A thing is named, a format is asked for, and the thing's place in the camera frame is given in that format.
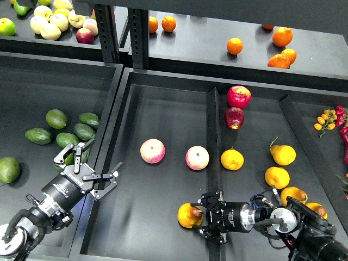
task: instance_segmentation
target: green avocado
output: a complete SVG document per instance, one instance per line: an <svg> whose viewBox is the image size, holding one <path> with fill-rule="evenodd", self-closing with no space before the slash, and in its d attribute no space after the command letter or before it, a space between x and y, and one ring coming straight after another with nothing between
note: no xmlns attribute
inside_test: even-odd
<svg viewBox="0 0 348 261"><path fill-rule="evenodd" d="M89 141L96 136L96 132L90 126L84 123L75 124L74 133L83 141Z"/></svg>
<svg viewBox="0 0 348 261"><path fill-rule="evenodd" d="M98 115L94 113L82 113L79 116L79 120L81 123L87 124L91 126L93 129L98 129L98 125L100 122Z"/></svg>
<svg viewBox="0 0 348 261"><path fill-rule="evenodd" d="M14 157L5 157L0 159L0 181L11 183L16 180L21 171L18 160Z"/></svg>
<svg viewBox="0 0 348 261"><path fill-rule="evenodd" d="M34 128L26 131L28 140L39 145L49 144L52 141L52 134L43 128Z"/></svg>
<svg viewBox="0 0 348 261"><path fill-rule="evenodd" d="M53 109L47 112L46 122L54 129L64 129L67 125L67 117L61 110Z"/></svg>
<svg viewBox="0 0 348 261"><path fill-rule="evenodd" d="M80 142L76 135L67 132L59 133L55 140L62 148L65 148L69 143L73 143L76 146Z"/></svg>

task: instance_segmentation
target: red apple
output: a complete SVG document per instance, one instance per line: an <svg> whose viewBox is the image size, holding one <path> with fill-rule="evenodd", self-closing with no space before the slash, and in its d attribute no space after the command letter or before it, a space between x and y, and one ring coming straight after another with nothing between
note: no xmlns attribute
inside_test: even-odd
<svg viewBox="0 0 348 261"><path fill-rule="evenodd" d="M241 85L232 86L227 93L227 103L230 107L244 109L250 102L250 91Z"/></svg>
<svg viewBox="0 0 348 261"><path fill-rule="evenodd" d="M209 153L202 146L194 146L187 151L185 160L190 169L202 170L209 163Z"/></svg>
<svg viewBox="0 0 348 261"><path fill-rule="evenodd" d="M225 111L225 123L231 129L240 129L244 122L244 112L237 108L231 107Z"/></svg>
<svg viewBox="0 0 348 261"><path fill-rule="evenodd" d="M140 155L144 161L150 164L160 162L165 154L165 147L158 139L146 140L140 147Z"/></svg>
<svg viewBox="0 0 348 261"><path fill-rule="evenodd" d="M83 44L83 43L88 45L94 44L93 33L90 29L87 29L87 28L78 29L78 31L76 32L76 40L80 44Z"/></svg>

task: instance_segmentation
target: robotic arm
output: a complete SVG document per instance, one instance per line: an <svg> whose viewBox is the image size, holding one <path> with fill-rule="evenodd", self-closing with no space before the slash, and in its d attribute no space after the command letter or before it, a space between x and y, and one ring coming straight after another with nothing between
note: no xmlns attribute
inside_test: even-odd
<svg viewBox="0 0 348 261"><path fill-rule="evenodd" d="M281 202L275 188L273 191ZM275 206L266 197L259 197L261 206L253 209L247 202L224 201L222 191L202 194L191 206L207 209L208 224L195 229L205 239L222 245L227 242L227 232L248 233L254 228L269 240L282 240L290 250L290 261L348 261L348 249L334 239L334 225L300 201L292 197L287 201L286 207ZM270 227L276 235L269 233ZM297 238L291 235L295 231L299 231Z"/></svg>
<svg viewBox="0 0 348 261"><path fill-rule="evenodd" d="M71 209L88 193L95 200L100 200L117 186L117 169L111 173L96 174L87 164L82 163L82 153L88 150L94 139L78 145L68 144L55 158L54 164L62 168L62 172L41 189L46 198L39 202L32 195L27 200L34 206L30 210L20 210L8 224L0 226L0 257L15 258L15 261L26 260L48 233L68 227L72 222ZM73 165L66 166L64 159L75 153ZM110 182L103 190L94 186L99 182Z"/></svg>

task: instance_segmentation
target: yellow pear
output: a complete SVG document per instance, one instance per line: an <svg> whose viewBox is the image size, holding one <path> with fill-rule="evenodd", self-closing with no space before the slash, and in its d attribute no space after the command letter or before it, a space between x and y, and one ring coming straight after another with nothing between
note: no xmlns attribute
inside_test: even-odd
<svg viewBox="0 0 348 261"><path fill-rule="evenodd" d="M278 137L270 145L270 153L274 161L280 166L287 166L294 162L296 151L289 145L273 145Z"/></svg>

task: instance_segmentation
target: green apple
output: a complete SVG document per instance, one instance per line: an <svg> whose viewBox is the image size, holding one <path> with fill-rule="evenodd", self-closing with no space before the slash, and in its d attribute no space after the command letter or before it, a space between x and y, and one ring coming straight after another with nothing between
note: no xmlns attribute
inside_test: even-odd
<svg viewBox="0 0 348 261"><path fill-rule="evenodd" d="M55 24L61 32L64 32L69 27L69 21L66 16L63 14L55 14L51 16L49 21L52 24Z"/></svg>
<svg viewBox="0 0 348 261"><path fill-rule="evenodd" d="M51 0L38 0L39 5L49 6L51 4Z"/></svg>
<svg viewBox="0 0 348 261"><path fill-rule="evenodd" d="M19 15L19 16L24 16L27 14L27 12L31 9L30 7L23 7L21 5L19 5L17 3L17 1L15 1L15 3L13 4L13 9L15 9L15 12Z"/></svg>
<svg viewBox="0 0 348 261"><path fill-rule="evenodd" d="M60 37L61 31L55 24L45 23L42 25L40 34L46 40L56 40Z"/></svg>
<svg viewBox="0 0 348 261"><path fill-rule="evenodd" d="M30 19L30 27L35 34L41 34L41 28L46 23L48 23L48 21L42 16L34 16Z"/></svg>
<svg viewBox="0 0 348 261"><path fill-rule="evenodd" d="M0 19L0 34L13 36L16 33L15 24L8 18Z"/></svg>
<svg viewBox="0 0 348 261"><path fill-rule="evenodd" d="M49 22L50 16L53 15L52 10L45 5L39 5L34 10L34 16L42 16Z"/></svg>
<svg viewBox="0 0 348 261"><path fill-rule="evenodd" d="M84 21L86 20L86 16L77 15L75 14L75 10L71 10L67 19L69 20L69 23L75 28L81 28Z"/></svg>

